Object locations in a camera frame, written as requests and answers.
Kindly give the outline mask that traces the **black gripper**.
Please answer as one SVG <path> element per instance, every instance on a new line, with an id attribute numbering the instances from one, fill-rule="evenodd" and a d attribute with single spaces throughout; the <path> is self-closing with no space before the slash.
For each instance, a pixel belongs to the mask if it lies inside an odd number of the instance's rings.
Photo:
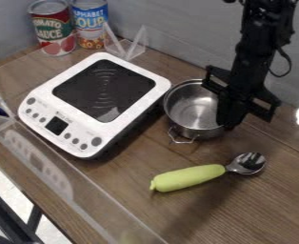
<path id="1" fill-rule="evenodd" d="M 217 123 L 231 130 L 247 113 L 270 122 L 281 100 L 265 89 L 274 49 L 266 45 L 235 46 L 230 70 L 206 66 L 202 87 L 217 95 Z"/>

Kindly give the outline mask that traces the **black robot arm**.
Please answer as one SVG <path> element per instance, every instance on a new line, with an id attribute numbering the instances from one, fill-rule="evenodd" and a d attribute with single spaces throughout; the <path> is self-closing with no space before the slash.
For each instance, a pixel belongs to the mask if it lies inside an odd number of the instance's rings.
<path id="1" fill-rule="evenodd" d="M 282 46 L 290 43 L 299 0 L 238 1 L 242 9 L 241 39 L 234 47 L 230 70 L 206 66 L 202 87 L 217 95 L 215 122 L 231 130 L 247 113 L 269 122 L 281 100 L 265 88 L 267 73 L 283 77 L 291 61 Z"/>

